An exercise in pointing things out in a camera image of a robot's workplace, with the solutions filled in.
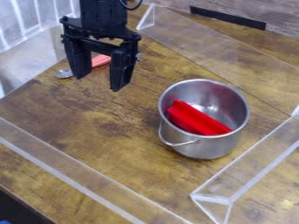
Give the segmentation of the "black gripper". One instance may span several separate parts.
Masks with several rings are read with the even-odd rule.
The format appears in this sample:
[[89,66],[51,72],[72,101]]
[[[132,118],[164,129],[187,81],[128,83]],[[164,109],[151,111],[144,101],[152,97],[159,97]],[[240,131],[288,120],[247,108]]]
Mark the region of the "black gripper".
[[140,35],[127,28],[127,0],[79,0],[79,17],[63,16],[61,43],[73,76],[91,73],[91,52],[111,55],[109,86],[119,91],[131,81]]

